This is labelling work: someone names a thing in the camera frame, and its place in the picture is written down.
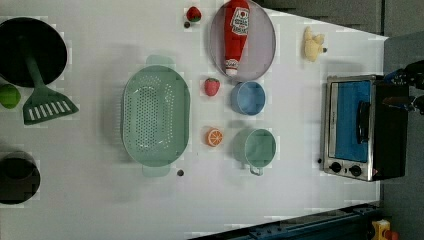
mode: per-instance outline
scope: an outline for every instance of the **toy fruit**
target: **toy fruit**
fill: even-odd
[[[221,85],[221,83],[219,82],[218,79],[215,79],[215,78],[206,79],[206,81],[205,81],[206,95],[208,95],[210,97],[215,96],[216,93],[218,92],[220,85]]]
[[[7,109],[15,108],[21,100],[21,94],[12,84],[0,87],[0,103]]]
[[[190,22],[198,22],[202,18],[202,13],[197,7],[191,7],[188,9],[186,16]]]
[[[211,147],[218,146],[222,142],[222,139],[223,135],[221,131],[216,128],[211,128],[211,130],[206,133],[206,144]]]

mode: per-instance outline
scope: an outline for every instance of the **green lime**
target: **green lime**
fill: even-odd
[[[7,109],[12,109],[18,105],[21,100],[21,94],[12,84],[6,84],[0,87],[0,103]]]

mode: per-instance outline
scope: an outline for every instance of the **orange slice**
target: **orange slice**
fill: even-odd
[[[206,133],[206,143],[211,147],[216,147],[222,142],[222,132],[216,128],[212,128]]]

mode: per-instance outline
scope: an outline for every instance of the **red strawberry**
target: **red strawberry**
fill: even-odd
[[[198,22],[202,18],[202,13],[197,7],[191,7],[188,9],[186,16],[190,22]]]
[[[218,92],[220,85],[221,85],[221,83],[219,82],[219,80],[217,80],[215,78],[206,79],[206,81],[205,81],[206,95],[208,95],[210,97],[215,96],[216,93]]]

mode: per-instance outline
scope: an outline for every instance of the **ketchup label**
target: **ketchup label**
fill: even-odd
[[[231,19],[231,27],[233,33],[237,35],[247,35],[249,28],[249,9],[238,7],[234,11]]]
[[[235,60],[235,59],[226,60],[225,61],[225,67],[237,69],[238,68],[238,61]]]

